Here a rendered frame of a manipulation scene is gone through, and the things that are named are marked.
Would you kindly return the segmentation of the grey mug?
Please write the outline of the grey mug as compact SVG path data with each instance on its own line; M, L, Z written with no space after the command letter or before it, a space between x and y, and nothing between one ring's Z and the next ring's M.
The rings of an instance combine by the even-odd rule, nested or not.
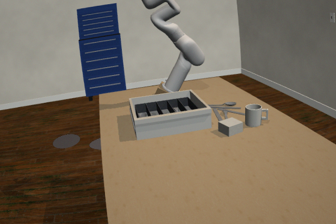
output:
M266 112L266 117L261 117L262 112ZM262 109L262 106L259 104L249 104L245 106L245 124L247 126L260 126L261 120L268 120L268 109Z

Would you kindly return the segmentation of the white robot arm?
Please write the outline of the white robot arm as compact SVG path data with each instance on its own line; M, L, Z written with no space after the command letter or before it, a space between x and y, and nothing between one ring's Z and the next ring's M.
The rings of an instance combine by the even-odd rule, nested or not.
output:
M204 53L193 39L182 32L177 24L166 22L181 12L175 0L142 0L142 2L147 9L156 8L164 2L168 3L156 10L150 18L153 25L164 32L176 48L180 50L180 55L172 72L168 79L165 79L166 83L162 84L162 88L167 92L179 91L191 65L200 66L203 64Z

